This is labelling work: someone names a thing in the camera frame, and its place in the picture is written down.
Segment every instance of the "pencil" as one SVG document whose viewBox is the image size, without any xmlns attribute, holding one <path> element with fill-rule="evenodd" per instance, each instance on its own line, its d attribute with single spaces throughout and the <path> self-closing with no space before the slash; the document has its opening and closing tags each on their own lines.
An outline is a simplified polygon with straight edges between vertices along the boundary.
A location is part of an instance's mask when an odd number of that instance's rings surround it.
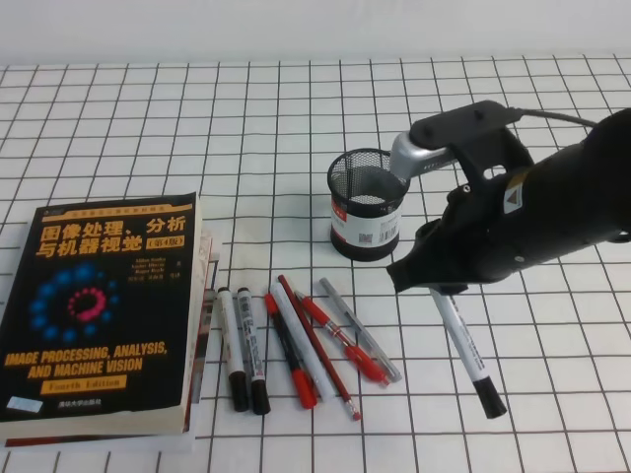
<svg viewBox="0 0 631 473">
<path fill-rule="evenodd" d="M 283 289 L 285 289 L 285 292 L 287 293 L 287 297 L 289 298 L 289 301 L 292 303 L 292 306 L 294 307 L 294 310 L 296 311 L 298 318 L 300 319 L 301 323 L 303 324 L 303 327 L 305 328 L 305 331 L 307 332 L 307 336 L 309 337 L 310 341 L 312 342 L 312 345 L 315 348 L 315 352 L 317 353 L 320 360 L 322 361 L 322 364 L 324 365 L 326 372 L 328 372 L 328 375 L 333 381 L 333 384 L 335 384 L 337 391 L 342 396 L 342 399 L 344 400 L 344 404 L 346 405 L 346 408 L 348 409 L 351 417 L 353 418 L 354 421 L 361 420 L 362 413 L 353 402 L 353 399 L 351 399 L 351 395 L 348 393 L 348 390 L 346 389 L 346 386 L 342 382 L 342 379 L 339 377 L 339 374 L 337 374 L 337 371 L 335 370 L 333 363 L 331 362 L 328 355 L 324 351 L 324 348 L 322 347 L 321 343 L 319 343 L 316 333 L 314 332 L 314 328 L 311 326 L 311 324 L 307 320 L 307 317 L 305 316 L 305 312 L 303 311 L 303 307 L 298 302 L 296 295 L 294 294 L 294 292 L 292 291 L 292 288 L 287 282 L 287 278 L 285 278 L 285 276 L 281 274 L 278 277 L 278 281 L 283 286 Z"/>
</svg>

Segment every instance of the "black book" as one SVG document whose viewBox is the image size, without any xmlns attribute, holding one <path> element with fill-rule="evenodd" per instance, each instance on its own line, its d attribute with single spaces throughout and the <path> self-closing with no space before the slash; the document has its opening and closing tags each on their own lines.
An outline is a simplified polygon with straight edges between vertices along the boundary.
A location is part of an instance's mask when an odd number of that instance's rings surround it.
<svg viewBox="0 0 631 473">
<path fill-rule="evenodd" d="M 0 325 L 0 439 L 182 432 L 201 240 L 195 194 L 37 209 Z"/>
</svg>

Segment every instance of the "white marker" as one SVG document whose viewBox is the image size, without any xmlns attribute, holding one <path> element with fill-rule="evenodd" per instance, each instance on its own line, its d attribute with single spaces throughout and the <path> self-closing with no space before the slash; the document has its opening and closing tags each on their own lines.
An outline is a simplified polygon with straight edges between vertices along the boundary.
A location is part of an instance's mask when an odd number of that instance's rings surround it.
<svg viewBox="0 0 631 473">
<path fill-rule="evenodd" d="M 285 288 L 283 288 L 283 285 L 280 283 L 272 283 L 269 292 L 274 297 L 274 301 L 278 304 L 283 320 L 285 320 L 285 324 L 287 328 L 289 328 L 289 333 L 294 339 L 298 352 L 303 357 L 305 367 L 314 381 L 319 397 L 322 398 L 322 401 L 328 401 L 334 398 L 335 389 L 333 389 L 333 384 L 331 384 L 330 379 L 326 375 L 326 371 L 317 357 L 316 350 L 314 350 L 312 342 L 309 341 L 309 337 L 292 303 L 289 301 L 287 293 L 285 293 Z"/>
<path fill-rule="evenodd" d="M 471 334 L 457 313 L 454 299 L 443 296 L 433 289 L 430 289 L 430 294 L 434 298 L 438 312 L 441 313 L 447 331 L 450 332 L 464 368 L 473 382 L 473 387 L 475 387 L 475 391 L 482 402 L 482 408 L 487 419 L 503 416 L 506 413 L 506 406 L 504 406 L 502 398 L 497 393 L 497 389 L 495 389 L 482 357 L 480 357 L 477 348 L 475 348 Z"/>
<path fill-rule="evenodd" d="M 239 340 L 239 327 L 233 295 L 228 288 L 221 288 L 217 292 L 220 303 L 222 328 L 224 330 L 224 347 L 228 359 L 228 381 L 233 394 L 233 403 L 237 412 L 249 409 L 247 402 L 247 383 L 244 370 L 244 356 L 241 353 L 241 341 Z"/>
<path fill-rule="evenodd" d="M 244 328 L 245 345 L 249 359 L 249 373 L 251 375 L 252 410 L 254 414 L 263 416 L 269 411 L 269 398 L 267 397 L 267 386 L 265 385 L 265 370 L 263 361 L 258 353 L 258 342 L 256 340 L 256 325 L 252 317 L 252 295 L 248 288 L 240 288 L 237 292 L 237 308 L 241 316 L 241 324 Z"/>
</svg>

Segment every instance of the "silver pen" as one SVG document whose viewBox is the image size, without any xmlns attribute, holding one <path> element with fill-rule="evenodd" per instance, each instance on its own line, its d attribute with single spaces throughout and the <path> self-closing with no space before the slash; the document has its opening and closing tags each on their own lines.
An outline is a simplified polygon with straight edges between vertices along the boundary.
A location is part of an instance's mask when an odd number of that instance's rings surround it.
<svg viewBox="0 0 631 473">
<path fill-rule="evenodd" d="M 377 341 L 371 336 L 366 327 L 359 321 L 357 315 L 351 310 L 351 308 L 346 304 L 346 302 L 342 299 L 342 297 L 335 291 L 335 288 L 328 282 L 326 278 L 322 278 L 319 280 L 319 283 L 322 284 L 326 294 L 333 300 L 335 305 L 340 312 L 342 312 L 346 318 L 348 318 L 351 322 L 351 326 L 353 329 L 359 334 L 360 338 L 364 341 L 364 343 L 368 346 L 370 351 L 369 355 L 371 357 L 375 357 L 379 364 L 386 370 L 387 377 L 389 377 L 390 381 L 397 382 L 401 379 L 401 373 L 398 371 L 396 366 L 387 355 L 384 353 L 384 350 L 381 349 Z"/>
</svg>

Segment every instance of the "black marker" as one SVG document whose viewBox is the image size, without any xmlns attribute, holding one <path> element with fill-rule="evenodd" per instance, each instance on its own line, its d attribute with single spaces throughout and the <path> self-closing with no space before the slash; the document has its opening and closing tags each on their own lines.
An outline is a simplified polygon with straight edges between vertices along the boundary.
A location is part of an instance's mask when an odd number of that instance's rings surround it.
<svg viewBox="0 0 631 473">
<path fill-rule="evenodd" d="M 256 340 L 256 326 L 252 317 L 252 296 L 248 288 L 241 288 L 237 292 L 237 308 L 244 328 L 245 345 L 249 359 L 249 373 L 251 375 L 252 410 L 254 414 L 263 416 L 271 411 L 267 387 L 265 385 L 265 370 L 263 361 L 258 353 Z"/>
</svg>

